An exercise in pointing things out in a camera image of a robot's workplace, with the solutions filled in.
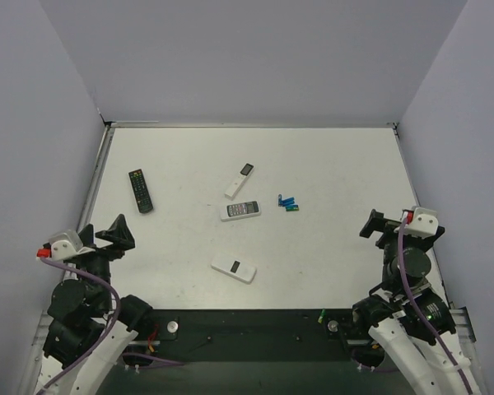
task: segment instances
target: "screw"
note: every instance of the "screw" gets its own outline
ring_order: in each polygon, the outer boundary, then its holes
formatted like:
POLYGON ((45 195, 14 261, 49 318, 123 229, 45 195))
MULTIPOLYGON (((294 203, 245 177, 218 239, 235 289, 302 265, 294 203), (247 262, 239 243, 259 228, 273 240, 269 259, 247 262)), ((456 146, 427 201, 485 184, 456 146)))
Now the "screw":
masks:
POLYGON ((178 332, 178 323, 176 321, 170 321, 169 323, 166 324, 166 330, 170 333, 176 333, 178 332))
POLYGON ((328 322, 328 330, 330 332, 336 332, 338 330, 338 322, 337 321, 329 321, 328 322))

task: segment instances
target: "green connector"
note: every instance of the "green connector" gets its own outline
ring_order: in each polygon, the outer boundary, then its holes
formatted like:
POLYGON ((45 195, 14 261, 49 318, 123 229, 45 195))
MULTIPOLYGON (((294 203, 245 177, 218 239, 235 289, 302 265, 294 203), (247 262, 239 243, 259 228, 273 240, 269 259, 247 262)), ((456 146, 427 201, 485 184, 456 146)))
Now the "green connector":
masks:
POLYGON ((322 320, 324 319, 324 316, 326 315, 326 309, 322 309, 320 312, 320 317, 318 319, 319 323, 322 323, 322 320))

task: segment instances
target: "white wall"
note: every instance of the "white wall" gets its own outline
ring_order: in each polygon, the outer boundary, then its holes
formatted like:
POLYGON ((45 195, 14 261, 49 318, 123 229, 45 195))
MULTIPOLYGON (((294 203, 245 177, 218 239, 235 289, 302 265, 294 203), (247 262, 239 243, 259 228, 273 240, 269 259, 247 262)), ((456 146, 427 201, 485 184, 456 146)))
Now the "white wall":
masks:
POLYGON ((400 124, 417 195, 439 210, 447 291, 468 306, 494 393, 494 0, 470 0, 400 124))
POLYGON ((108 120, 399 121, 465 0, 40 0, 108 120))
POLYGON ((103 124, 36 0, 0 0, 0 394, 16 391, 61 273, 35 262, 75 227, 103 124))

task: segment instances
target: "cable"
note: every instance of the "cable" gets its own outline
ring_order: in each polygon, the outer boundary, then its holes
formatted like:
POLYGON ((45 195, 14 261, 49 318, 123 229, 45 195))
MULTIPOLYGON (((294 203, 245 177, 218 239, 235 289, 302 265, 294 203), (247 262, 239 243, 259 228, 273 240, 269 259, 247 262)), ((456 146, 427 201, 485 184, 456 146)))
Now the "cable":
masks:
POLYGON ((446 346, 445 342, 443 342, 443 339, 441 339, 441 336, 439 333, 436 331, 436 329, 432 326, 430 321, 428 321, 425 317, 425 314, 422 313, 421 309, 419 309, 419 306, 417 305, 417 302, 415 301, 415 298, 413 297, 412 290, 410 289, 410 285, 408 284, 408 278, 406 277, 406 267, 404 266, 404 256, 403 256, 403 237, 404 237, 404 227, 406 226, 408 221, 408 218, 404 218, 403 222, 401 222, 401 225, 398 228, 398 239, 397 239, 397 248, 398 248, 398 266, 401 271, 401 280, 403 281, 403 288, 404 292, 406 292, 406 296, 408 297, 408 300, 410 301, 410 304, 412 305, 413 309, 415 310, 417 316, 421 320, 421 322, 424 324, 424 326, 431 332, 431 334, 436 338, 437 342, 443 347, 443 351, 445 352, 446 356, 450 359, 450 362, 452 362, 452 365, 458 366, 458 373, 459 376, 461 377, 461 380, 463 380, 463 384, 465 388, 467 389, 467 392, 469 395, 473 394, 472 387, 470 387, 470 383, 467 380, 467 376, 463 372, 461 368, 459 368, 458 361, 455 360, 454 356, 446 346))
POLYGON ((45 393, 53 384, 55 384, 57 381, 59 381, 65 374, 67 374, 70 370, 76 368, 81 362, 84 361, 85 358, 87 358, 93 350, 95 350, 99 344, 102 343, 103 340, 106 339, 112 328, 114 327, 115 323, 117 322, 117 318, 119 316, 119 313, 121 311, 121 299, 119 298, 119 294, 113 288, 110 284, 108 284, 106 281, 104 281, 102 278, 99 278, 97 276, 94 276, 91 273, 84 272, 83 270, 76 269, 75 267, 69 267, 68 265, 65 265, 64 263, 58 263, 58 262, 53 262, 50 261, 46 258, 40 258, 40 261, 45 263, 46 265, 50 265, 52 267, 56 267, 57 269, 64 270, 66 272, 72 272, 75 273, 79 276, 85 277, 89 280, 95 281, 98 284, 101 284, 104 288, 110 291, 110 293, 114 296, 115 299, 115 311, 111 315, 111 320, 108 325, 106 325, 105 331, 99 336, 97 341, 93 343, 93 345, 90 347, 88 351, 86 351, 84 354, 78 357, 78 359, 73 362, 71 365, 69 365, 66 369, 64 369, 62 372, 59 374, 56 374, 55 377, 53 377, 50 381, 48 381, 45 386, 43 386, 37 393, 36 395, 42 395, 45 393))
POLYGON ((165 366, 183 366, 183 362, 178 362, 177 360, 164 360, 162 358, 157 358, 156 356, 141 354, 139 352, 124 352, 121 356, 138 356, 139 358, 144 358, 145 360, 153 360, 155 362, 161 362, 165 366))
POLYGON ((156 340, 157 331, 159 331, 159 325, 158 324, 154 325, 154 332, 152 332, 151 335, 148 337, 148 350, 150 350, 151 352, 155 352, 156 351, 156 350, 154 350, 154 347, 152 346, 151 343, 154 340, 156 340))

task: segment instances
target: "red connector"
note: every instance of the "red connector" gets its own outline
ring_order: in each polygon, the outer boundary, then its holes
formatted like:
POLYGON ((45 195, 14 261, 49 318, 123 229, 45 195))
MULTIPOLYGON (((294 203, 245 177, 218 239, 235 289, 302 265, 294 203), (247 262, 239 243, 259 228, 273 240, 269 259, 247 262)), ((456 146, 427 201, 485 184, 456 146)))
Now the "red connector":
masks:
POLYGON ((408 211, 408 214, 406 215, 406 218, 407 218, 407 224, 409 225, 412 220, 413 220, 413 211, 408 211))
POLYGON ((36 253, 38 258, 51 258, 51 250, 50 249, 39 249, 36 253))

